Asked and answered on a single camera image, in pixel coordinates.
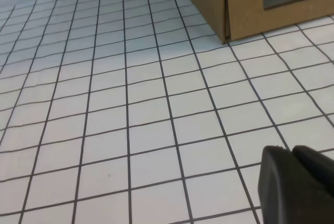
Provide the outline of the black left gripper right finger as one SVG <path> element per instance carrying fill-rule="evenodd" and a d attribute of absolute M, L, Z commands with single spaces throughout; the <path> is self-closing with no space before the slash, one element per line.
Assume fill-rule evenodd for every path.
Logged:
<path fill-rule="evenodd" d="M 307 147 L 292 150 L 291 201 L 333 203 L 333 160 Z"/>

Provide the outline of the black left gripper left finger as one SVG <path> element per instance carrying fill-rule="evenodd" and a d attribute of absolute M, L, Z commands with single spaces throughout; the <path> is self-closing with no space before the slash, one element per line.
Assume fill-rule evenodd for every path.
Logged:
<path fill-rule="evenodd" d="M 333 223 L 333 203 L 291 201 L 292 150 L 266 146 L 262 152 L 258 195 L 264 223 Z"/>

